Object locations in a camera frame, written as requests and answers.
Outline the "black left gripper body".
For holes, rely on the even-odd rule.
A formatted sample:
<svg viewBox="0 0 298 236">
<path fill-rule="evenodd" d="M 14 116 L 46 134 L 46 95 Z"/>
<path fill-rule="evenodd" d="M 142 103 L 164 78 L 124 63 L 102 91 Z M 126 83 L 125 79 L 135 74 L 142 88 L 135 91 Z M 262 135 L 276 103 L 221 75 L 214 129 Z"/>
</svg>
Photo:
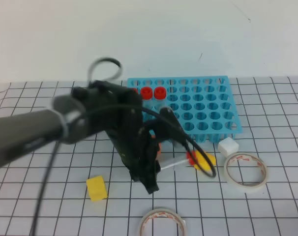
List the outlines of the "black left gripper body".
<svg viewBox="0 0 298 236">
<path fill-rule="evenodd" d="M 131 178 L 139 180 L 145 138 L 142 99 L 135 90 L 106 81 L 90 82 L 86 90 L 88 135 L 105 131 Z"/>
</svg>

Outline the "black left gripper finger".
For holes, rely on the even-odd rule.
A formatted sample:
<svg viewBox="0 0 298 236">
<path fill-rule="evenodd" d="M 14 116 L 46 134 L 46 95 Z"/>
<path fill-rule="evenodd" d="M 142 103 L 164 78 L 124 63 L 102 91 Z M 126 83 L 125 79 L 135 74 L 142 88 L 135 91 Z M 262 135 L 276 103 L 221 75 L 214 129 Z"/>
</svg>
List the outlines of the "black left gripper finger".
<svg viewBox="0 0 298 236">
<path fill-rule="evenodd" d="M 183 129 L 170 107 L 162 107 L 159 111 L 159 118 L 153 122 L 153 131 L 158 141 L 170 141 L 182 146 L 188 145 L 187 139 L 183 134 Z"/>
<path fill-rule="evenodd" d="M 156 161 L 157 152 L 159 150 L 159 142 L 156 138 L 152 138 L 148 133 L 145 138 L 143 153 L 141 154 L 139 164 L 139 180 L 147 190 L 148 194 L 158 191 L 157 173 L 160 171 L 160 166 Z"/>
</svg>

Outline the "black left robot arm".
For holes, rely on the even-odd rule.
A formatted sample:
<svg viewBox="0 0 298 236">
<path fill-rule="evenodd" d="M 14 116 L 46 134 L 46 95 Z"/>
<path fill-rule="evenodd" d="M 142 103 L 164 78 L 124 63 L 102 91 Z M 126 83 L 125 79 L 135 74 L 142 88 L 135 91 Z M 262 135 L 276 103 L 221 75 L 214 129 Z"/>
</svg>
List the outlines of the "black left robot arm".
<svg viewBox="0 0 298 236">
<path fill-rule="evenodd" d="M 149 194 L 158 190 L 159 144 L 187 146 L 187 136 L 169 108 L 144 121 L 142 98 L 134 89 L 95 81 L 57 96 L 50 109 L 0 118 L 0 168 L 53 141 L 74 144 L 106 132 L 134 181 Z"/>
</svg>

